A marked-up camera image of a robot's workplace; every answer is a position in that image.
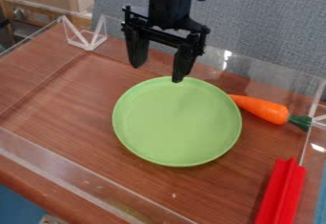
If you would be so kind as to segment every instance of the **red object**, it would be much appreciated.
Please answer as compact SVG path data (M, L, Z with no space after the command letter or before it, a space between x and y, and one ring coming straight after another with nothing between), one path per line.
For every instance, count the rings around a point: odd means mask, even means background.
M292 224L304 176L295 158L276 160L255 224Z

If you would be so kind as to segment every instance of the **orange carrot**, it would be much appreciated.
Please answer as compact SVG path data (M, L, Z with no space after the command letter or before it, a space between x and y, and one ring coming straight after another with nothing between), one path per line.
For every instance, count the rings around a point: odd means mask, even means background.
M252 113L259 118L276 125L286 123L290 116L286 106L254 97L232 94L230 97L239 108Z

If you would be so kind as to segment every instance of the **gray wall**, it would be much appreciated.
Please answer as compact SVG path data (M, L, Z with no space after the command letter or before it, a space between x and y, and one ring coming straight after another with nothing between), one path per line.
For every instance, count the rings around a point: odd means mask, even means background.
M95 0L95 21L147 2ZM326 0L194 0L191 16L212 28L210 45L326 77Z

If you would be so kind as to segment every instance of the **green plate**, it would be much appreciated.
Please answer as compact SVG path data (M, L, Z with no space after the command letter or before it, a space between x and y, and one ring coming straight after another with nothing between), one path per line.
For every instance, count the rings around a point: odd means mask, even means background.
M234 145L242 120L236 105L215 86L192 78L151 79L132 87L113 110L124 146L147 161L188 167L219 157Z

